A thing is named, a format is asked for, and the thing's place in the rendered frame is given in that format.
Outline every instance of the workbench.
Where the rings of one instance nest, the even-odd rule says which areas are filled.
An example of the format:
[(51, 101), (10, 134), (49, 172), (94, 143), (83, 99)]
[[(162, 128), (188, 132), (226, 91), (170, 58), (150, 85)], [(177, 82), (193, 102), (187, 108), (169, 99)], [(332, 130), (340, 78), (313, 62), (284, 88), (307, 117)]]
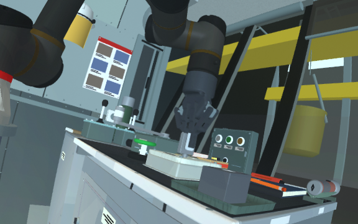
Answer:
[(249, 223), (330, 224), (336, 202), (322, 205), (302, 197), (274, 198), (269, 212), (230, 215), (171, 188), (171, 177), (129, 158), (128, 147), (65, 133), (53, 187), (48, 224)]

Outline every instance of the gray box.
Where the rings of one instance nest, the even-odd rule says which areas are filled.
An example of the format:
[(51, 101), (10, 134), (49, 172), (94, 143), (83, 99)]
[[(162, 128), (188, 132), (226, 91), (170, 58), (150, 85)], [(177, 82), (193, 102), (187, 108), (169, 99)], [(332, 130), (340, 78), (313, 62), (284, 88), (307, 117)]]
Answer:
[(204, 166), (198, 191), (226, 203), (246, 203), (251, 175)]
[(251, 175), (257, 143), (256, 132), (215, 128), (208, 159), (227, 162), (227, 169)]
[(88, 139), (112, 143), (116, 127), (95, 121), (84, 120), (81, 135)]
[[(162, 152), (170, 152), (176, 154), (178, 152), (179, 142), (172, 139), (163, 138), (160, 136), (154, 136), (152, 134), (136, 133), (134, 138), (142, 139), (156, 143), (156, 146), (147, 146), (147, 152), (149, 149), (155, 149)], [(131, 150), (139, 152), (142, 146), (138, 143), (133, 142)]]
[(135, 132), (130, 131), (128, 129), (117, 128), (116, 133), (114, 135), (113, 143), (118, 144), (120, 146), (127, 146), (126, 142), (128, 139), (134, 139)]

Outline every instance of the green valve handle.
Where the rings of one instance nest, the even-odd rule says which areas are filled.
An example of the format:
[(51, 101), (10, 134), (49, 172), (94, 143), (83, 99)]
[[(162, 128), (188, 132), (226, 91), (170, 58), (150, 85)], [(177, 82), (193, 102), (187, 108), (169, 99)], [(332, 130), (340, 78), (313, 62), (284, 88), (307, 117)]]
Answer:
[(141, 140), (141, 139), (134, 139), (134, 142), (136, 142), (138, 144), (143, 144), (145, 146), (156, 146), (157, 145), (154, 142), (144, 141), (144, 140)]

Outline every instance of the green mat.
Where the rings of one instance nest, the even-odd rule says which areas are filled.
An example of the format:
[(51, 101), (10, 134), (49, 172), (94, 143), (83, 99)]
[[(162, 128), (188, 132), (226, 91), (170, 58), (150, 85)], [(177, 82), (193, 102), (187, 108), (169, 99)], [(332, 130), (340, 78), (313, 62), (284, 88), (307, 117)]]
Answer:
[(198, 181), (172, 180), (171, 187), (200, 200), (208, 205), (232, 215), (242, 215), (255, 212), (266, 212), (274, 209), (275, 202), (248, 194), (246, 203), (229, 204), (198, 192)]

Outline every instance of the ceiling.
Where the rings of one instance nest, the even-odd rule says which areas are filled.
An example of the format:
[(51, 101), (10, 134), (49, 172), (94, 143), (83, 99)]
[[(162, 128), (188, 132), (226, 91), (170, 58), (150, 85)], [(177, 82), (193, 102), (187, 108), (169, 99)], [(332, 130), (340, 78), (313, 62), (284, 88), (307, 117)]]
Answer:
[(187, 18), (197, 21), (201, 16), (215, 15), (228, 26), (300, 1), (304, 0), (198, 0), (189, 7)]

